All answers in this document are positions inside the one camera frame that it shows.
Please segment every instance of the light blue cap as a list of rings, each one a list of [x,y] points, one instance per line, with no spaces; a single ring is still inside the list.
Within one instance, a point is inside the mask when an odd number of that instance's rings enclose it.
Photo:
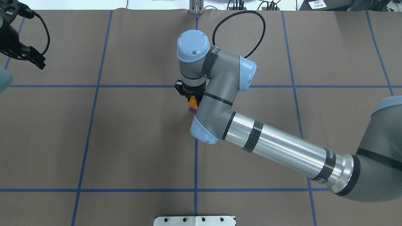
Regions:
[[[208,143],[208,144],[216,144],[218,142],[218,138],[212,135],[194,116],[193,123],[191,124],[190,133],[193,137],[198,139],[199,141]]]
[[[257,64],[240,56],[240,83],[239,91],[246,92],[254,78]]]
[[[12,75],[0,67],[0,92],[3,92],[12,82]]]
[[[208,53],[209,47],[206,34],[199,30],[188,30],[177,39],[177,57],[185,63],[196,62]]]
[[[371,114],[371,116],[373,116],[374,113],[376,113],[377,111],[379,111],[381,109],[384,109],[386,107],[396,106],[396,105],[402,105],[402,96],[387,97],[384,100],[380,101],[380,103],[378,104],[378,106],[375,109],[375,111],[373,112],[373,114]]]

